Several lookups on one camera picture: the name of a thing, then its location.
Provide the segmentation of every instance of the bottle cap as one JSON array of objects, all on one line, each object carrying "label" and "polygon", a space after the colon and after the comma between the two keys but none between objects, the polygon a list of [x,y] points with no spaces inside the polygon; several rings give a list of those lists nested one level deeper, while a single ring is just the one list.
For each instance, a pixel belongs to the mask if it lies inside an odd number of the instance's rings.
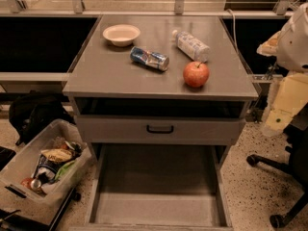
[{"label": "bottle cap", "polygon": [[177,30],[173,30],[173,32],[172,32],[172,36],[175,38],[176,37],[176,35],[177,35]]}]

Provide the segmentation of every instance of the white bottle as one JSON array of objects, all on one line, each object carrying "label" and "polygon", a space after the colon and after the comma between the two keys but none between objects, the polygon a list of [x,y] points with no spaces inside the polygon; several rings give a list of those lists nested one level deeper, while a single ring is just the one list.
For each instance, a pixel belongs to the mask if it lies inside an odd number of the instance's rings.
[{"label": "white bottle", "polygon": [[174,30],[172,36],[175,43],[184,53],[186,53],[194,61],[207,62],[210,53],[210,47],[199,39],[187,32],[178,32]]}]

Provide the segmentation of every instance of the bowl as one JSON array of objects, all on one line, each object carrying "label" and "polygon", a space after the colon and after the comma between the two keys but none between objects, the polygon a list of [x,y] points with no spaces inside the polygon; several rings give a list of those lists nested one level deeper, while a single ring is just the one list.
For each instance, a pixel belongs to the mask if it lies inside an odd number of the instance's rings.
[{"label": "bowl", "polygon": [[132,25],[120,24],[106,28],[103,37],[118,47],[130,45],[140,35],[139,28]]}]

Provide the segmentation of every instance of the drawer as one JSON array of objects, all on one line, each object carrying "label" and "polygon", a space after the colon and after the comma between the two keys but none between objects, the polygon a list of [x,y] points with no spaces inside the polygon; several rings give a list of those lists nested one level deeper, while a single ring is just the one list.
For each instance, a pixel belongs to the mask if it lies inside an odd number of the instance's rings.
[{"label": "drawer", "polygon": [[167,118],[107,115],[77,116],[79,132],[86,142],[235,144],[244,119]]},{"label": "drawer", "polygon": [[215,148],[103,145],[85,224],[69,230],[233,230]]}]

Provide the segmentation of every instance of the speckled floor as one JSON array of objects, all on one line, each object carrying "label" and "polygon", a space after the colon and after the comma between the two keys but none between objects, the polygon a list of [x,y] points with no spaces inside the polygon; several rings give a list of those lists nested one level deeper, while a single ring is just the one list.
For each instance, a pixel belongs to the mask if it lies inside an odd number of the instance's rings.
[{"label": "speckled floor", "polygon": [[[284,146],[285,135],[265,138],[259,131],[260,124],[247,123],[237,144],[232,146],[222,167],[222,179],[226,194],[229,213],[235,231],[270,231],[269,216],[284,214],[295,204],[302,194],[299,184],[291,176],[271,169],[267,166],[250,167],[245,158],[257,153],[279,162],[288,161],[288,153]],[[14,143],[17,134],[2,116],[0,119],[0,145],[20,151]],[[77,187],[82,198],[79,202],[72,201],[66,210],[59,231],[67,231],[71,226],[84,223],[87,203],[90,199],[91,179],[95,166],[87,170],[86,176]],[[20,209],[20,215],[49,223],[56,208],[38,205],[22,199],[4,188],[0,183],[0,209],[12,211]],[[308,208],[306,207],[284,230],[308,230]]]}]

